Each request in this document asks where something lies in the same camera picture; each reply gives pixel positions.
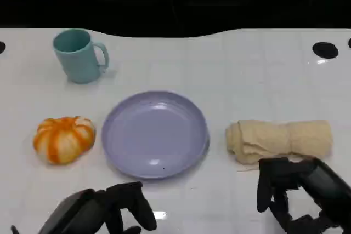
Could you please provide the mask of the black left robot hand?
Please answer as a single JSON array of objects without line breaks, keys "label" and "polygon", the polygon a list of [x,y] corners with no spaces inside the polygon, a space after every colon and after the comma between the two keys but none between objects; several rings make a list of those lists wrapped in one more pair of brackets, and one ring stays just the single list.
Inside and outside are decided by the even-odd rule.
[{"label": "black left robot hand", "polygon": [[[40,229],[40,233],[97,233],[106,225],[109,233],[153,231],[157,222],[142,192],[141,182],[117,184],[106,190],[86,189],[66,197]],[[138,226],[124,229],[122,209],[128,209]]]}]

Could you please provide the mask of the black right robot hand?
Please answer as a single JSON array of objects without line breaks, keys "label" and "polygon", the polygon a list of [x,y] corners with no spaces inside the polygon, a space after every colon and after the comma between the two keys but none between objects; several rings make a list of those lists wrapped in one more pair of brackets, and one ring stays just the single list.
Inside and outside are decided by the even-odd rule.
[{"label": "black right robot hand", "polygon": [[[300,187],[320,207],[317,218],[290,215],[287,192]],[[286,233],[323,233],[337,227],[350,233],[350,186],[318,158],[300,162],[286,157],[260,159],[257,210],[270,210]]]}]

